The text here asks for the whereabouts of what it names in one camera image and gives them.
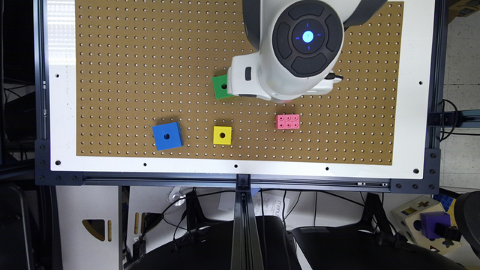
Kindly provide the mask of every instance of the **bracket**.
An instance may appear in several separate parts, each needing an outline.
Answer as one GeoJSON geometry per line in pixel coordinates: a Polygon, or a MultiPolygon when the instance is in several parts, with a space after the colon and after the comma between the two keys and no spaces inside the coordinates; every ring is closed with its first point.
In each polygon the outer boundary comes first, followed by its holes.
{"type": "Polygon", "coordinates": [[[440,155],[440,149],[426,148],[423,179],[392,179],[390,191],[398,194],[438,194],[440,187],[440,155]]]}
{"type": "Polygon", "coordinates": [[[427,117],[430,127],[480,128],[480,109],[457,112],[430,112],[427,117]]]}
{"type": "Polygon", "coordinates": [[[263,270],[250,175],[238,174],[233,214],[231,270],[263,270]]]}
{"type": "Polygon", "coordinates": [[[35,141],[35,184],[82,185],[83,172],[52,171],[50,166],[50,140],[35,141]]]}

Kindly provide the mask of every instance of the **purple object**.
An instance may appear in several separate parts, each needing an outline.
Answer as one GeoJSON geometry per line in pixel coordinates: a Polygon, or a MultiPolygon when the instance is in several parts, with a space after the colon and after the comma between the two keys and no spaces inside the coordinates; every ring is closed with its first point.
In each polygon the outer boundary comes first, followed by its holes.
{"type": "Polygon", "coordinates": [[[435,226],[438,224],[450,227],[450,214],[445,212],[420,213],[421,234],[428,239],[442,238],[435,233],[435,226]]]}

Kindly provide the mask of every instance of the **pink block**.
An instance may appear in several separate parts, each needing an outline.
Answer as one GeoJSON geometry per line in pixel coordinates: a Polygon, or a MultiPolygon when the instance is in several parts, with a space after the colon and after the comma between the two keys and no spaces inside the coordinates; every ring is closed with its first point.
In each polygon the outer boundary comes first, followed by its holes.
{"type": "Polygon", "coordinates": [[[277,115],[277,129],[299,129],[300,115],[277,115]]]}

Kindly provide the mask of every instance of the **white panel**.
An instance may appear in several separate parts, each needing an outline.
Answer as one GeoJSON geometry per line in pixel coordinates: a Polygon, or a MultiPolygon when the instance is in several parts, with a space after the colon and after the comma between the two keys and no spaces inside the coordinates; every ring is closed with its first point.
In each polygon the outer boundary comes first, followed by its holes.
{"type": "Polygon", "coordinates": [[[435,1],[404,2],[393,164],[381,166],[155,157],[77,157],[74,1],[49,1],[47,11],[52,170],[421,179],[435,1]],[[54,165],[57,160],[61,161],[60,166],[54,165]],[[420,173],[413,173],[414,169],[419,169],[420,173]]]}
{"type": "Polygon", "coordinates": [[[101,186],[56,187],[64,269],[122,269],[120,189],[101,186]],[[105,220],[105,241],[96,239],[87,231],[82,224],[84,219],[105,220]],[[112,241],[108,241],[108,221],[112,221],[112,241]]]}

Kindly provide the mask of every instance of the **black circular dome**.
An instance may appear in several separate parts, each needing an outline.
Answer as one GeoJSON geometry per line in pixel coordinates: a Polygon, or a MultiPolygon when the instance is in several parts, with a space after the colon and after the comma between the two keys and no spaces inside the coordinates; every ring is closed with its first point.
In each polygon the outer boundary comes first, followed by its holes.
{"type": "Polygon", "coordinates": [[[328,4],[298,1],[278,17],[272,37],[273,50],[291,74],[312,77],[335,59],[343,32],[340,17],[328,4]]]}

